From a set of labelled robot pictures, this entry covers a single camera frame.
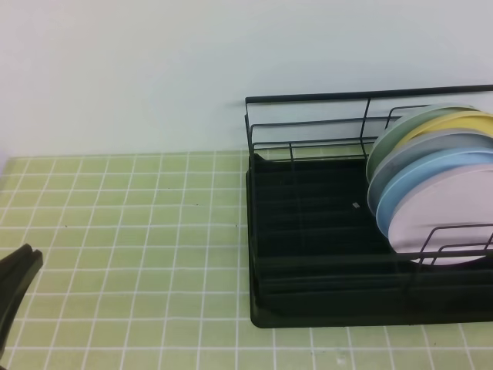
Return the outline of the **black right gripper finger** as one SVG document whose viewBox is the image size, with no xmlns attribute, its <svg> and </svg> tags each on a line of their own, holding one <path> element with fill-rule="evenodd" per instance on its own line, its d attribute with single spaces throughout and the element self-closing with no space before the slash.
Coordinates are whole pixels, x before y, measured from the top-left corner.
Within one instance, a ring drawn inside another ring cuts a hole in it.
<svg viewBox="0 0 493 370">
<path fill-rule="evenodd" d="M 1 343 L 7 342 L 22 299 L 42 265 L 42 252 L 29 244 L 1 259 Z"/>
</svg>

